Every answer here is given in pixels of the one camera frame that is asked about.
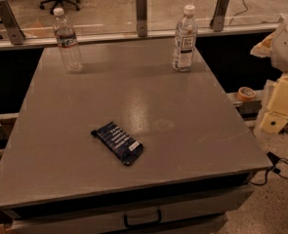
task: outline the drawer handle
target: drawer handle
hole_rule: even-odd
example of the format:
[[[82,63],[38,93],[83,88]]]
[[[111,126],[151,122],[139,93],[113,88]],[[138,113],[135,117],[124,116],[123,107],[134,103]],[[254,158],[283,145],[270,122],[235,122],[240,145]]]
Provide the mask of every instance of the drawer handle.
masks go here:
[[[159,209],[157,210],[157,220],[155,220],[153,222],[146,222],[146,223],[140,223],[140,224],[129,224],[127,216],[124,214],[124,225],[126,226],[126,228],[144,228],[144,227],[149,227],[149,226],[152,226],[152,225],[160,223],[161,220],[162,220],[162,214],[161,214],[161,211]]]

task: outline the white robot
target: white robot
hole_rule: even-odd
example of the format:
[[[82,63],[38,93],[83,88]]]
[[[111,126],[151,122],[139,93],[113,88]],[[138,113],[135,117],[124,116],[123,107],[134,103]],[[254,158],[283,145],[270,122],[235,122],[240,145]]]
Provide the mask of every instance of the white robot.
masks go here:
[[[272,66],[284,74],[274,84],[266,113],[259,127],[261,131],[278,134],[288,123],[288,15],[273,34],[270,59]]]

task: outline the floor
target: floor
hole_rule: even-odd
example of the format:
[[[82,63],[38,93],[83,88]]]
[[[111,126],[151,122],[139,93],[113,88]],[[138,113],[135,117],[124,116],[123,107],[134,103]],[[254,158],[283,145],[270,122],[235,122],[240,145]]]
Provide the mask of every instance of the floor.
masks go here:
[[[49,6],[39,9],[42,0],[8,0],[26,37],[52,36]],[[217,0],[148,0],[148,28],[174,29],[185,4],[194,3],[200,27],[208,27]],[[75,21],[77,34],[134,33],[136,30],[135,0],[81,0],[81,10],[64,7]],[[288,13],[288,0],[230,0],[226,23],[231,25],[278,22],[280,14]],[[288,159],[288,131],[284,135],[256,135],[265,153],[271,151]],[[288,177],[288,166],[278,163],[282,176]],[[265,180],[257,174],[255,183]],[[255,186],[254,194],[237,211],[226,214],[228,223],[218,234],[288,234],[288,180],[275,173],[268,174],[267,184]]]

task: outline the metal post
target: metal post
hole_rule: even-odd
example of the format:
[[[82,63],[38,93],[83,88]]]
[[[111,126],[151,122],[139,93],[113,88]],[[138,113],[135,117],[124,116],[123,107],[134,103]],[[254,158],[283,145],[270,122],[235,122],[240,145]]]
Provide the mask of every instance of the metal post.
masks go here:
[[[146,11],[146,0],[136,0],[137,34],[141,37],[147,35]]]
[[[20,30],[7,0],[0,0],[0,18],[6,27],[10,42],[14,45],[22,44],[25,36]]]
[[[224,29],[225,15],[229,0],[218,0],[215,8],[215,13],[211,20],[210,26],[215,32]]]

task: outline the table top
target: table top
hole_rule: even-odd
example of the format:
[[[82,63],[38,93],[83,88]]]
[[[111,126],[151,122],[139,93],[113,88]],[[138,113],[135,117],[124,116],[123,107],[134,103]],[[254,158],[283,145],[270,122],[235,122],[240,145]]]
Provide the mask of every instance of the table top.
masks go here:
[[[173,44],[81,46],[75,75],[45,49],[0,163],[0,209],[268,168],[201,55],[177,72]],[[144,145],[130,167],[90,135],[110,121]]]

